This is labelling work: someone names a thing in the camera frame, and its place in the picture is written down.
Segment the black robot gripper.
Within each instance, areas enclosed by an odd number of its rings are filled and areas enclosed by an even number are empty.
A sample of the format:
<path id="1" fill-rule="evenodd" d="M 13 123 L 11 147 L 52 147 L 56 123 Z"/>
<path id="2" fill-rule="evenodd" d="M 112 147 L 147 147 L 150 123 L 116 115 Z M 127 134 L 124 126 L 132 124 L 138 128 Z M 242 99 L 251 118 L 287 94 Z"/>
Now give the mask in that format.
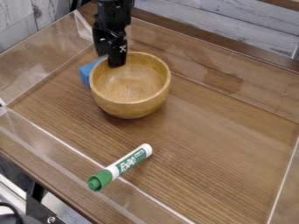
<path id="1" fill-rule="evenodd" d="M 92 38 L 98 55 L 108 54 L 108 65 L 122 67 L 127 63 L 127 32 L 135 0 L 96 0 Z"/>

